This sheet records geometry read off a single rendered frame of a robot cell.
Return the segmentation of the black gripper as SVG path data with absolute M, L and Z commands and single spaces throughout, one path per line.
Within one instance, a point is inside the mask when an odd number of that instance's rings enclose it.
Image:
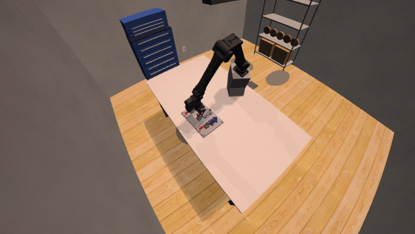
M 202 116 L 204 114 L 204 112 L 206 111 L 206 109 L 204 108 L 204 105 L 201 102 L 199 102 L 199 103 L 200 103 L 200 108 L 199 109 L 194 108 L 194 109 L 196 109 L 196 111 L 198 111 L 199 114 L 202 113 L 201 114 L 201 116 Z

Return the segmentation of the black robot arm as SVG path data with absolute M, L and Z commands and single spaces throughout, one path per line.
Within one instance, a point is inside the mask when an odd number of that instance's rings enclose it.
M 201 77 L 198 84 L 193 88 L 190 98 L 184 101 L 185 109 L 187 112 L 191 112 L 193 108 L 200 108 L 200 101 L 203 99 L 207 85 L 211 81 L 212 77 L 216 73 L 217 69 L 220 67 L 222 62 L 229 62 L 231 57 L 235 56 L 235 64 L 233 70 L 238 73 L 241 77 L 244 77 L 249 73 L 247 68 L 250 66 L 250 63 L 245 59 L 244 53 L 242 50 L 243 41 L 235 35 L 235 33 L 230 34 L 222 40 L 217 40 L 214 47 L 212 48 L 214 54 L 211 62 L 206 68 L 203 76 Z M 198 104 L 196 104 L 198 103 Z

